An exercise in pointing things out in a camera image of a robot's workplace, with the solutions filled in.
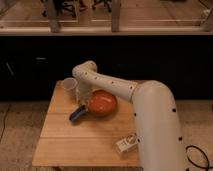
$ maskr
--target white cup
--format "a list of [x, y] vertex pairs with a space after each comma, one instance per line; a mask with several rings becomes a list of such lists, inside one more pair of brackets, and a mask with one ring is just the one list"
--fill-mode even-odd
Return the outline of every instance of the white cup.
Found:
[[61, 87], [67, 92], [71, 99], [76, 99], [76, 87], [78, 82], [73, 77], [65, 78], [61, 82]]

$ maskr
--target wooden table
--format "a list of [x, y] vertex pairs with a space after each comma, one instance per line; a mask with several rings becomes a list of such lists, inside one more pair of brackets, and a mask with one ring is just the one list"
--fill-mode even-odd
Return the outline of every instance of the wooden table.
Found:
[[33, 166], [137, 167], [137, 149], [119, 156], [115, 143], [135, 132], [132, 105], [118, 99], [116, 114], [96, 118], [82, 116], [77, 125], [69, 121], [77, 108], [57, 82], [37, 144]]

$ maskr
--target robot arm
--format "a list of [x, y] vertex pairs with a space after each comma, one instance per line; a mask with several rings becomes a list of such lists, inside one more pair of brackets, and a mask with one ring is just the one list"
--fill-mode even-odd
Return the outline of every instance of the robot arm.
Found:
[[97, 73], [93, 61], [73, 68], [78, 80], [77, 97], [86, 101], [91, 85], [133, 104], [140, 164], [145, 171], [189, 171], [174, 97], [158, 81], [138, 84]]

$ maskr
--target black wall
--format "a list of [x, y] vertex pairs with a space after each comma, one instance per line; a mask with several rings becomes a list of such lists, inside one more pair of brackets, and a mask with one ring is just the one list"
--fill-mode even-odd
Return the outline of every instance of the black wall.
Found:
[[213, 36], [43, 36], [0, 37], [0, 100], [50, 99], [86, 60], [103, 74], [162, 81], [177, 99], [213, 98]]

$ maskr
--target black cable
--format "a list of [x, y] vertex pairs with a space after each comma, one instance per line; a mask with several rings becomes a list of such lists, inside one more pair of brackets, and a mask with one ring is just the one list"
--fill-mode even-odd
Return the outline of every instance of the black cable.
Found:
[[2, 138], [3, 138], [3, 135], [4, 135], [5, 126], [6, 126], [6, 118], [8, 116], [9, 111], [10, 111], [10, 107], [11, 107], [11, 104], [9, 104], [7, 111], [6, 111], [4, 118], [3, 118], [3, 129], [2, 129], [2, 132], [1, 132], [1, 136], [0, 136], [0, 144], [1, 144], [1, 141], [2, 141]]
[[204, 7], [206, 7], [207, 9], [210, 9], [210, 7], [208, 7], [204, 2], [202, 2], [201, 0], [198, 0], [198, 2], [200, 2]]
[[213, 169], [213, 166], [210, 166], [210, 162], [209, 162], [208, 156], [206, 155], [206, 153], [205, 153], [202, 149], [200, 149], [199, 147], [197, 147], [197, 146], [195, 146], [195, 145], [189, 145], [189, 146], [186, 147], [186, 152], [188, 151], [189, 148], [194, 148], [194, 149], [198, 150], [198, 151], [203, 155], [203, 157], [204, 157], [205, 160], [206, 160], [206, 166], [200, 166], [200, 165], [196, 164], [195, 162], [193, 162], [193, 161], [190, 159], [190, 157], [187, 155], [187, 158], [188, 158], [189, 162], [190, 162], [192, 165], [194, 165], [194, 166], [197, 167], [197, 168], [203, 169], [203, 170], [205, 170], [205, 171], [209, 171], [210, 169]]

